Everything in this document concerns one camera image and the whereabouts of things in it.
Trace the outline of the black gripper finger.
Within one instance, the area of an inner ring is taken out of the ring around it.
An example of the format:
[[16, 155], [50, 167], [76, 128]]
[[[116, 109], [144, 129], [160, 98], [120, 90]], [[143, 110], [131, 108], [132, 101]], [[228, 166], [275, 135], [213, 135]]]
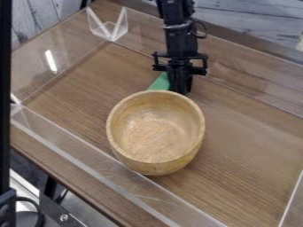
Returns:
[[165, 67], [165, 72], [168, 75], [168, 81], [169, 81], [169, 90], [173, 92], [180, 93], [181, 92], [181, 87], [180, 87], [180, 72], [179, 68], [167, 66]]
[[187, 94], [192, 90], [193, 76], [188, 67], [180, 69], [180, 93]]

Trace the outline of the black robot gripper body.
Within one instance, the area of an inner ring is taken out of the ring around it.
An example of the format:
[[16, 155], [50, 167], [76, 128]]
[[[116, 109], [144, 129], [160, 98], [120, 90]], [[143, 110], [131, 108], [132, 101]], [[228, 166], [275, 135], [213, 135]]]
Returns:
[[197, 51], [197, 40], [205, 35], [196, 34], [193, 21], [163, 28], [165, 34], [165, 52], [152, 54], [155, 71], [165, 71], [168, 67], [188, 74], [207, 75], [208, 55]]

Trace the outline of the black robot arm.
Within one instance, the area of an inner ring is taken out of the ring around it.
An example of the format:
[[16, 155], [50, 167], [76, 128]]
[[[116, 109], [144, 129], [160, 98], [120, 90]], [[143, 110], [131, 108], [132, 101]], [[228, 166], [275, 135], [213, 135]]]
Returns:
[[191, 92], [193, 76], [207, 75], [208, 55], [197, 51], [197, 35], [193, 0], [156, 0], [163, 31], [165, 52], [155, 52], [153, 71], [167, 73], [169, 90], [183, 95]]

